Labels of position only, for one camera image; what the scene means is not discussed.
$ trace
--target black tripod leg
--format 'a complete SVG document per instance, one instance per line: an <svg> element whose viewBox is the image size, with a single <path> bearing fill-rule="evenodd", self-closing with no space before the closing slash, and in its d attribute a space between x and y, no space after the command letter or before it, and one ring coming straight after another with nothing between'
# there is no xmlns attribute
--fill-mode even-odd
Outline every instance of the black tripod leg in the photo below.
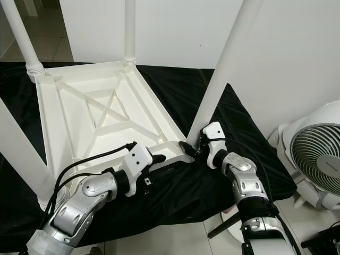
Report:
<svg viewBox="0 0 340 255"><path fill-rule="evenodd" d="M212 239L213 237L215 237L216 235L218 235L219 233L222 233L224 230L226 230L227 228L229 228L230 226L234 225L236 222L238 222L240 220L240 214L239 212L235 213L232 217L230 217L228 220L226 220L225 222L223 222L221 225L219 225L218 227L216 227L215 229L213 229L212 231L210 231L208 233L208 238Z"/></svg>

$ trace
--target white pole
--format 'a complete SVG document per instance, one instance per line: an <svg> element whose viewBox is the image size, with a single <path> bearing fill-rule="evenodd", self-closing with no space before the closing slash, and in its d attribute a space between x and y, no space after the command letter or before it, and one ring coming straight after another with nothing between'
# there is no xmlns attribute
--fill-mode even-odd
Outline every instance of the white pole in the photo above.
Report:
<svg viewBox="0 0 340 255"><path fill-rule="evenodd" d="M125 0L125 56L124 64L131 65L136 63L134 53L135 42L135 14L136 1Z"/></svg>
<svg viewBox="0 0 340 255"><path fill-rule="evenodd" d="M16 42L26 61L27 74L31 81L35 82L34 76L45 73L45 69L33 49L14 0L0 0L0 2L16 38Z"/></svg>
<svg viewBox="0 0 340 255"><path fill-rule="evenodd" d="M261 4L262 0L243 0L242 2L186 140L196 148L200 130L209 124L213 116L224 88L235 69L240 45L242 45L244 37L248 34Z"/></svg>
<svg viewBox="0 0 340 255"><path fill-rule="evenodd" d="M0 118L0 152L38 196L41 208L45 209L55 185L52 172L48 170L2 99ZM67 197L66 188L60 190L57 203L60 204Z"/></svg>

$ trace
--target black cloth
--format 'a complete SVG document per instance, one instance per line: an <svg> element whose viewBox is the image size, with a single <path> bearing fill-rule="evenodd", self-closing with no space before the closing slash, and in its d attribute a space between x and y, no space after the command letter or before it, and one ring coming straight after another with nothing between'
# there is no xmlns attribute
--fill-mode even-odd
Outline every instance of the black cloth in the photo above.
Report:
<svg viewBox="0 0 340 255"><path fill-rule="evenodd" d="M47 62L44 67L76 64L80 63ZM213 70L137 67L187 135ZM36 88L26 74L24 63L1 63L0 96L45 160ZM245 143L258 155L266 168L274 200L288 198L295 192L296 186L287 170L229 84L212 121L220 121L227 137ZM256 163L250 153L236 144L228 143L227 147ZM0 167L0 252L14 252L30 239L43 213L35 194L3 156ZM260 167L258 175L266 187ZM118 198L97 212L79 246L139 234L158 225L201 222L234 204L228 178L208 168L205 162L177 162L154 171L150 178L153 185L148 195L144 195L143 188L137 188L135 196Z"/></svg>

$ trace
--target electric fan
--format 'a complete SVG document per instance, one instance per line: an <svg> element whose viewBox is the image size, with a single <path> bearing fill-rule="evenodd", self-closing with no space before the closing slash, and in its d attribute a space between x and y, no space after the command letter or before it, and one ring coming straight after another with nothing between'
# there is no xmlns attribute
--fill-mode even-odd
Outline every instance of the electric fan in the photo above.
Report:
<svg viewBox="0 0 340 255"><path fill-rule="evenodd" d="M318 209L340 209L340 101L322 106L268 139L297 184L301 197Z"/></svg>

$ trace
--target fan grille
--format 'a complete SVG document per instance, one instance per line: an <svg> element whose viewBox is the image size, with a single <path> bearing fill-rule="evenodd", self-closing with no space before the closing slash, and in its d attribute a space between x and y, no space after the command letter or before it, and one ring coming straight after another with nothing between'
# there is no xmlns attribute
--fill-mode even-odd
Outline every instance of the fan grille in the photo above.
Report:
<svg viewBox="0 0 340 255"><path fill-rule="evenodd" d="M301 131L293 140L292 156L300 171L313 183L340 196L340 178L323 173L317 166L322 155L340 158L340 127L314 126Z"/></svg>

